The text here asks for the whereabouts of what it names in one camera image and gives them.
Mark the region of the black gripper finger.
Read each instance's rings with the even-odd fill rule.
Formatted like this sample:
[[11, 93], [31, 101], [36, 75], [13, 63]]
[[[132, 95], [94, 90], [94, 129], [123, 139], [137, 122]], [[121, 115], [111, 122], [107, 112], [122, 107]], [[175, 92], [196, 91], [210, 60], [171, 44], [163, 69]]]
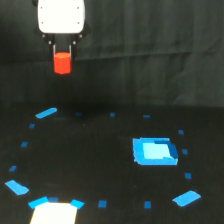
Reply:
[[54, 61], [54, 55], [55, 55], [55, 52], [56, 52], [55, 44], [51, 44], [49, 50], [50, 50], [50, 60], [53, 62]]
[[71, 62], [73, 63], [75, 61], [75, 58], [77, 56], [77, 45], [75, 44], [70, 44], [69, 45], [69, 53], [70, 53], [70, 59]]

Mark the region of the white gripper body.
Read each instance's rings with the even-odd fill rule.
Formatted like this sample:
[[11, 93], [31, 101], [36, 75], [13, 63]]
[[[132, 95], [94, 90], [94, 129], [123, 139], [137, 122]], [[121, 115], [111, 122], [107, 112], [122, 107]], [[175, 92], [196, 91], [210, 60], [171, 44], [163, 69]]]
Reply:
[[32, 0], [32, 4], [37, 9], [35, 32], [49, 45], [55, 44], [56, 35], [77, 43], [91, 32], [84, 0]]

